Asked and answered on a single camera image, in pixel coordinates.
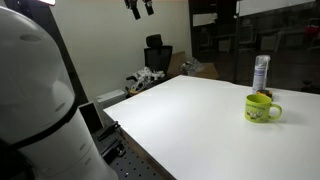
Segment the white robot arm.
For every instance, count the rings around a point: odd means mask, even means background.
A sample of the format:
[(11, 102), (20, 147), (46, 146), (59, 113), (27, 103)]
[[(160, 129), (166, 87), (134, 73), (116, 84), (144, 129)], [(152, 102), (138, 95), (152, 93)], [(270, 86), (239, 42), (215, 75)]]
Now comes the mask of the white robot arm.
[(2, 151), (21, 154), (35, 180), (141, 179), (141, 165), (120, 161), (121, 138), (104, 145), (89, 131), (49, 33), (5, 6), (0, 24)]

